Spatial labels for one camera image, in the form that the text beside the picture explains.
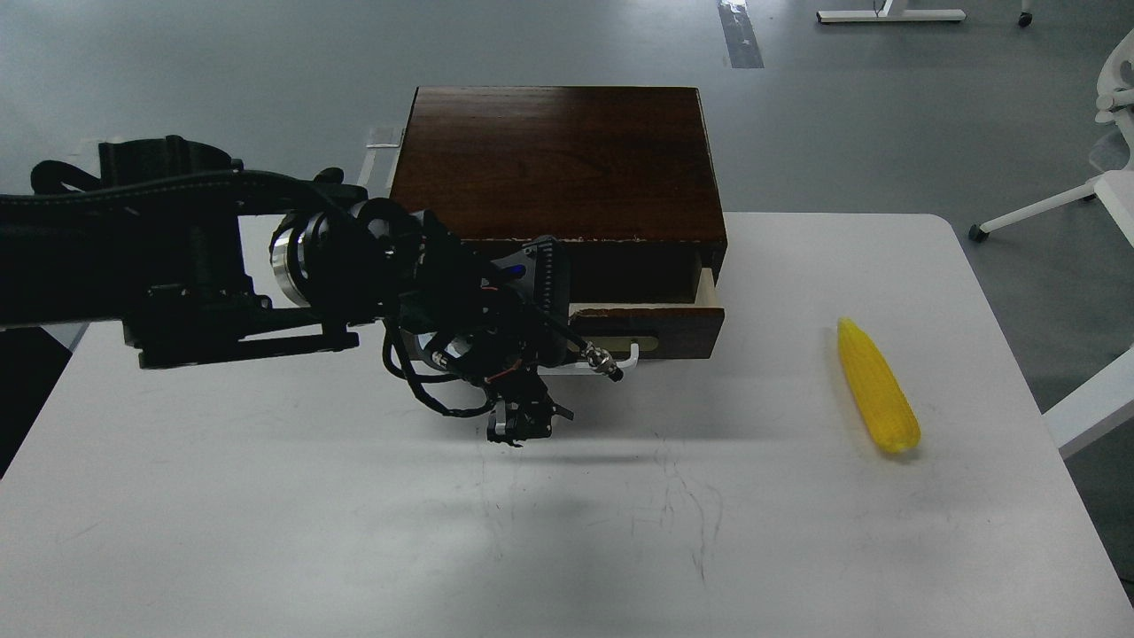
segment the corn cob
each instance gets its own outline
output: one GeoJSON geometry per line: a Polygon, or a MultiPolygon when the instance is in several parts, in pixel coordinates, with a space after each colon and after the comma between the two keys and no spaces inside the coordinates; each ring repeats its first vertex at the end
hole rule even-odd
{"type": "Polygon", "coordinates": [[[870,437],[885,452],[905,452],[921,441],[917,418],[878,347],[847,316],[839,317],[839,360],[870,437]]]}

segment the chair wheel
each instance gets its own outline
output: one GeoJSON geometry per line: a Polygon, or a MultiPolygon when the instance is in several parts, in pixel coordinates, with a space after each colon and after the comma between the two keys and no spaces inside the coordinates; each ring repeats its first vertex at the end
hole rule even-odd
{"type": "Polygon", "coordinates": [[[968,227],[968,238],[976,241],[978,244],[989,238],[989,233],[981,230],[980,223],[973,223],[968,227]]]}

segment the wooden box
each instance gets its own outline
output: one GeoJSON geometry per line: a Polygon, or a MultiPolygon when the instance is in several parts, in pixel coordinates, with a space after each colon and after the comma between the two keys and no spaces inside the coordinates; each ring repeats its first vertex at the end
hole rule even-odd
{"type": "Polygon", "coordinates": [[[712,352],[727,241],[696,88],[421,87],[390,196],[490,258],[565,241],[572,324],[616,351],[712,352]]]}

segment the white table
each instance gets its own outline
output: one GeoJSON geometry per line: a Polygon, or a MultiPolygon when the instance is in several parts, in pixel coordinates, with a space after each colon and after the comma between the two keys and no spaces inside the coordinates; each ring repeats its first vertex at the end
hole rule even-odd
{"type": "Polygon", "coordinates": [[[713,359],[551,380],[577,422],[518,451],[420,408],[379,330],[154,373],[93,326],[0,484],[0,635],[1129,635],[949,227],[727,222],[713,359]],[[908,458],[866,436],[840,314],[921,419],[908,458]]]}

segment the gray floor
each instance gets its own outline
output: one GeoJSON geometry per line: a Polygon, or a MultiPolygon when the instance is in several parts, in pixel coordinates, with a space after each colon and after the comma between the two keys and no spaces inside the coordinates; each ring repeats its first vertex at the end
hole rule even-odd
{"type": "MultiPolygon", "coordinates": [[[[399,126],[422,84],[697,86],[726,210],[934,213],[963,236],[1090,177],[1094,80],[1134,3],[1043,0],[1027,29],[1015,1],[923,5],[970,18],[821,26],[816,9],[865,2],[752,0],[765,68],[734,69],[714,0],[9,0],[0,190],[28,192],[35,161],[116,135],[353,173],[367,130],[399,126]]],[[[1041,409],[1134,342],[1134,250],[1100,204],[965,249],[1041,409]]],[[[1127,577],[1132,431],[1069,463],[1127,577]]]]}

